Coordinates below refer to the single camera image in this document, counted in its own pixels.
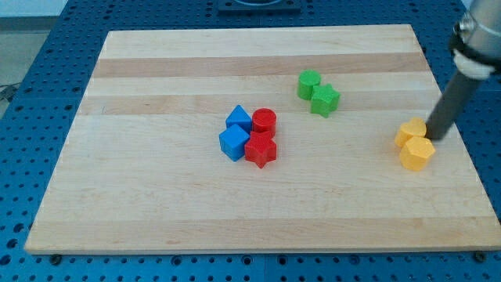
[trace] red cylinder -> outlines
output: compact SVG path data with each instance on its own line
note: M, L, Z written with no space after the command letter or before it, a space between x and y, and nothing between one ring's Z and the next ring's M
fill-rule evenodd
M270 131L275 136L276 114L270 109L262 108L252 114L252 131Z

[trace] yellow hexagon block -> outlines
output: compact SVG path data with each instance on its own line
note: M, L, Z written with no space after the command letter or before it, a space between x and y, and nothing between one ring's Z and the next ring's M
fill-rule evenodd
M421 117L413 117L409 122L400 125L400 129L395 137L395 144L402 148L409 139L414 136L424 137L425 134L426 124L424 120Z
M404 168L418 172L435 154L435 148L428 138L414 136L405 142L400 151L400 161Z

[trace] green block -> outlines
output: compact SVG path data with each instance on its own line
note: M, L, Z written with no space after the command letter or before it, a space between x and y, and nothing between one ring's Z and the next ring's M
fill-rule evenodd
M297 83L297 95L301 99L309 100L312 98L313 86L320 85L322 78L316 70L303 70L299 74Z
M311 113L329 117L330 112L337 109L340 97L341 94L331 84L313 86Z

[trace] toy block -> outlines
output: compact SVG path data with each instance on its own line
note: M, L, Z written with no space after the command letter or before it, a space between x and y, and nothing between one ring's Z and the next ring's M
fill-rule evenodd
M313 86L312 114L320 114L324 118L329 117L331 111L337 110L341 94L332 88L331 84Z
M270 138L270 132L250 132L250 140L245 144L245 159L259 168L276 160L276 143Z
M313 86L320 85L322 78L316 70L303 70L299 74L297 83L297 95L301 99L310 100L312 98Z
M226 128L230 128L232 125L239 125L245 132L251 132L252 119L240 105L237 105L228 118L226 118Z
M404 168L418 172L427 165L434 153L435 148L428 138L414 136L405 142L399 157Z
M270 109L261 108L252 114L252 131L270 131L275 136L276 114Z
M232 161L238 161L245 154L245 143L249 140L249 134L239 125L232 125L219 134L221 151Z
M395 144L402 148L409 139L414 136L424 137L425 134L426 124L424 120L420 117L413 117L409 122L400 125L400 129L395 136Z

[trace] wood grain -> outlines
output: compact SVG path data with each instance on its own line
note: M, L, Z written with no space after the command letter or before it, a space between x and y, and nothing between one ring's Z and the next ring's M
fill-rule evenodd
M342 93L330 118L297 98L305 68ZM501 226L456 127L422 172L399 163L399 125L425 118L439 96L407 25L111 32L25 248L501 248ZM237 104L277 113L278 159L262 170L219 150Z

